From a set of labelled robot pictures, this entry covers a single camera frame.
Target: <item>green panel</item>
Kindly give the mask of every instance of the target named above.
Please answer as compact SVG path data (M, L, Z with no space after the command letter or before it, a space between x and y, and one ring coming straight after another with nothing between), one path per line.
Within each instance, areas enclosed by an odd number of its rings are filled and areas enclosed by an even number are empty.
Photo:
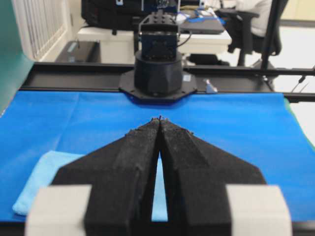
M293 117L295 118L295 120L296 120L296 122L297 123L299 123L299 121L297 120L297 118L296 118L296 115L294 114L294 112L292 111L292 109L291 109L291 106L290 106L290 103L289 103L289 101L285 98L284 99L284 103L285 103L285 107L286 107L286 109L293 115ZM313 150L315 151L315 146L312 144L312 142L308 139L308 137L306 137L306 139L307 139L307 141L309 142L309 144L311 145L311 147L313 148Z
M0 0L0 115L23 84L33 61L24 54L11 0Z

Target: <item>blue object on desk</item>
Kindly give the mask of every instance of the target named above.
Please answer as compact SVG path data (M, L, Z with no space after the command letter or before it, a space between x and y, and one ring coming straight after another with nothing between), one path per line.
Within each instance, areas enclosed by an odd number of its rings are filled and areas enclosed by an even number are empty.
M25 220L12 206L47 151L86 154L160 115L257 165L281 187L292 220L315 220L315 153L281 94L144 105L123 93L20 91L0 118L0 221Z
M179 15L183 15L185 16L186 20L190 23L198 23L198 22L204 22L206 20L218 20L221 22L222 25L225 25L226 22L224 19L218 17L218 16L203 16L203 17L195 17L195 18L191 18L189 16L187 16L185 13L183 12L179 12Z
M13 211L19 215L27 215L40 188L47 187L54 179L58 169L82 155L59 151L49 151L35 165L31 176L13 205Z

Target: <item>black cable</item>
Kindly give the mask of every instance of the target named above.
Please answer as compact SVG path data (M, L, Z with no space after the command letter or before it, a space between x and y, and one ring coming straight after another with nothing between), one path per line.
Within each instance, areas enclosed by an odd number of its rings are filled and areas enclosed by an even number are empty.
M188 38L187 38L184 42L182 42L181 44L177 45L177 47L183 46L185 43L187 43L188 40L190 40L191 36L192 36L192 32L189 31L189 36L188 36Z
M292 89L291 92L294 92L294 90L298 87L299 84L303 83L304 80L306 79L305 75L302 75L302 77L299 79L299 82L297 83L297 85Z
M301 89L300 93L303 92L303 90L307 87L307 85L309 85L310 82L308 82L307 84L304 85L304 87Z

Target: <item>white tape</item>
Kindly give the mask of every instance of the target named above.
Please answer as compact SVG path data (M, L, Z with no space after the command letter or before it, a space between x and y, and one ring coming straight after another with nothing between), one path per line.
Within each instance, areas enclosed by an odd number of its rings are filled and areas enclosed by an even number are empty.
M84 216L91 185L40 189L27 216L26 236L85 236Z
M292 236L290 213L279 187L228 184L226 190L232 236Z

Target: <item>white shirt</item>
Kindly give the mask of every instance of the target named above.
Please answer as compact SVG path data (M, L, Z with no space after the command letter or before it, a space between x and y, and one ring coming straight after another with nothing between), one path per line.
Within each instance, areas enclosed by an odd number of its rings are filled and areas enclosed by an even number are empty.
M264 37L266 35L272 0L236 0L236 10L259 14L252 19L252 33Z

